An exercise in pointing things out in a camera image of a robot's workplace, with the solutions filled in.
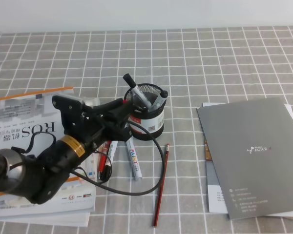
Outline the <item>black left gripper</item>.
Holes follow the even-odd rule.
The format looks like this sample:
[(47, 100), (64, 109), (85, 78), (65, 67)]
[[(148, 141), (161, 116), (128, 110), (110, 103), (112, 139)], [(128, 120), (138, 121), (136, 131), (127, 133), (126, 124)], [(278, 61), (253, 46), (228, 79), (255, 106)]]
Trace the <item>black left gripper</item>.
[(118, 98), (98, 106), (86, 105), (79, 97), (54, 95), (53, 106), (60, 110), (64, 133), (95, 151), (104, 142), (127, 141), (130, 128), (126, 126), (133, 102)]

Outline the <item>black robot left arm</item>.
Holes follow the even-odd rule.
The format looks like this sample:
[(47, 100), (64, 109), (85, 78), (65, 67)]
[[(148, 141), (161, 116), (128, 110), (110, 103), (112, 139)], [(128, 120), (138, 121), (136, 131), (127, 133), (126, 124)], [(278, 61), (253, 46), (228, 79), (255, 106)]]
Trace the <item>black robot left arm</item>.
[(60, 111), (64, 136), (38, 156), (27, 149), (0, 150), (0, 192), (26, 198), (32, 204), (50, 200), (84, 162), (106, 141), (127, 141), (131, 134), (126, 123), (133, 110), (122, 98), (89, 106), (81, 98), (58, 94), (53, 106)]

